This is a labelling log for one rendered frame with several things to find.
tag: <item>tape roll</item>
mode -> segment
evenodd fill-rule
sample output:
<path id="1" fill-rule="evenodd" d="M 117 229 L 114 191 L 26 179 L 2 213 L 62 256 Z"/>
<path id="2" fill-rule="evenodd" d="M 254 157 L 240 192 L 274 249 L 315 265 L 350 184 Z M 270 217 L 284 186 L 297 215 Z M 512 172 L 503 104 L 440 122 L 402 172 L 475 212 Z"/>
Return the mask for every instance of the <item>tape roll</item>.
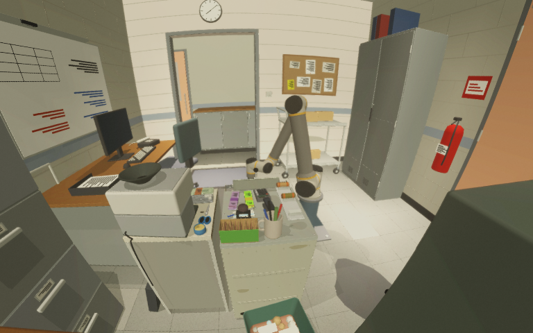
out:
<path id="1" fill-rule="evenodd" d="M 205 231 L 207 230 L 205 229 L 205 225 L 203 225 L 202 223 L 198 223 L 197 225 L 194 226 L 195 234 L 205 234 Z"/>

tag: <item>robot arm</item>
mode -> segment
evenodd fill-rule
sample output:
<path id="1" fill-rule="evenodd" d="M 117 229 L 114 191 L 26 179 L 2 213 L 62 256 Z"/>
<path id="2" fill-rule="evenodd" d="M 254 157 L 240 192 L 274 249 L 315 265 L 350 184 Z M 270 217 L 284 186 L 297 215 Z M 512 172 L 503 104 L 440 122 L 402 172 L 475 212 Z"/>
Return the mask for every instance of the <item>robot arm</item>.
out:
<path id="1" fill-rule="evenodd" d="M 322 168 L 312 164 L 311 145 L 305 117 L 307 100 L 299 95 L 290 96 L 285 101 L 285 109 L 289 113 L 289 118 L 283 125 L 283 129 L 272 148 L 269 158 L 260 161 L 255 158 L 248 159 L 246 161 L 246 173 L 248 178 L 254 178 L 255 173 L 260 171 L 271 173 L 273 165 L 280 158 L 283 148 L 292 134 L 294 150 L 296 151 L 296 163 L 298 165 L 296 193 L 304 198 L 319 198 L 321 197 Z"/>

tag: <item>monitor stand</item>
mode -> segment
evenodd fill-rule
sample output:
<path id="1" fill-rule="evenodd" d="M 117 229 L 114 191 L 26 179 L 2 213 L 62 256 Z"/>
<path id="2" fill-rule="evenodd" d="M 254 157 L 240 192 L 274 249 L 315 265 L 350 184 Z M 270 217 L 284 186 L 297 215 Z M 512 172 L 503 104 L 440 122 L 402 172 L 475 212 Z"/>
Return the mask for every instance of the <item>monitor stand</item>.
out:
<path id="1" fill-rule="evenodd" d="M 117 154 L 110 158 L 108 162 L 124 161 L 129 160 L 133 156 L 133 153 L 124 154 L 122 147 L 117 149 Z"/>

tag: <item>whiteboard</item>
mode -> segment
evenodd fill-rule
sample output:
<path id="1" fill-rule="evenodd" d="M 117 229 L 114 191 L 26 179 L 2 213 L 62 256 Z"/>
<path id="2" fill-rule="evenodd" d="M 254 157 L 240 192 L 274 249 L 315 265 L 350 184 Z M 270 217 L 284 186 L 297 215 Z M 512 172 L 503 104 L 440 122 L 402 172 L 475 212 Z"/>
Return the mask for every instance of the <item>whiteboard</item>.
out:
<path id="1" fill-rule="evenodd" d="M 23 157 L 96 131 L 111 110 L 97 46 L 0 22 L 0 112 Z"/>

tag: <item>printer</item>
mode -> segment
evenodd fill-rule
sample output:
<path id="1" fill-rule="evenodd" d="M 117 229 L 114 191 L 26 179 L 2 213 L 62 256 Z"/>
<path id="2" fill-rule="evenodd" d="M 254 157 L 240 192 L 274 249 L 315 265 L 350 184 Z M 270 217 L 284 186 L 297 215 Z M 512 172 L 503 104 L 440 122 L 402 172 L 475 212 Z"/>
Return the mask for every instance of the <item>printer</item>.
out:
<path id="1" fill-rule="evenodd" d="M 120 181 L 105 193 L 122 232 L 138 237 L 186 237 L 195 211 L 191 169 L 162 169 L 137 185 Z"/>

